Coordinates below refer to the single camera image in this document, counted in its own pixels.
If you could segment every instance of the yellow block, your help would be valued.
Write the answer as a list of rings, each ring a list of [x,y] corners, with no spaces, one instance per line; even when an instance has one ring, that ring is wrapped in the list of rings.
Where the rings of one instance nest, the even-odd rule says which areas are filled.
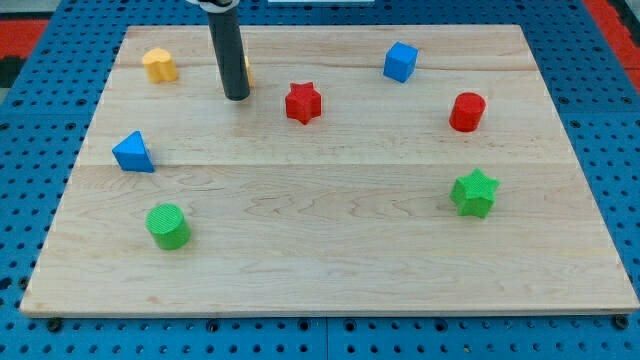
[[[176,66],[167,50],[155,48],[149,51],[142,57],[142,64],[147,70],[149,81],[153,83],[174,81],[178,78]]]
[[[244,57],[244,63],[247,66],[247,78],[249,79],[249,87],[253,87],[253,74],[251,74],[251,63],[249,63],[249,58]]]

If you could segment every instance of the green star-shaped block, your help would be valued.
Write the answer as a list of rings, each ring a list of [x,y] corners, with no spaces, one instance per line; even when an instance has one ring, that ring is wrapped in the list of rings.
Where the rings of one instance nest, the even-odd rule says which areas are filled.
[[[471,175],[456,179],[449,197],[458,205],[458,215],[485,218],[495,202],[498,185],[500,181],[487,177],[480,169],[475,169]]]

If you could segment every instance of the blue block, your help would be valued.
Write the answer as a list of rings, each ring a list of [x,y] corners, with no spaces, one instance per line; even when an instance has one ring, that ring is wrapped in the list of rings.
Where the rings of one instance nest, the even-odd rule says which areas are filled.
[[[416,68],[417,58],[418,49],[401,42],[395,43],[387,51],[387,57],[384,61],[384,76],[400,82],[407,81]]]
[[[112,150],[120,168],[124,171],[154,172],[147,147],[140,131],[134,131]]]

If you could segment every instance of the red star-shaped block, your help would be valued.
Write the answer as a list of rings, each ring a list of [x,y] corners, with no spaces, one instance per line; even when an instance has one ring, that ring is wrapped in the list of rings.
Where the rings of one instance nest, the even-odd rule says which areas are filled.
[[[303,125],[322,114],[322,95],[313,88],[313,83],[291,83],[291,92],[284,99],[287,117],[297,119]]]

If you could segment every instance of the wooden table surface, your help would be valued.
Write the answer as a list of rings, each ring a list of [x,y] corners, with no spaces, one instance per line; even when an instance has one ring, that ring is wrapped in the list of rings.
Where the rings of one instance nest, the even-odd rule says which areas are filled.
[[[226,100],[208,29],[132,27],[22,301],[30,316],[254,317],[624,313],[638,299],[518,26],[244,27],[256,87]],[[382,76],[418,47],[405,84]],[[179,79],[141,58],[170,51]],[[287,119],[290,82],[324,112]],[[448,124],[455,96],[488,103]],[[156,172],[122,172],[134,130]],[[449,193],[479,167],[489,217]],[[176,251],[144,227],[172,202]]]

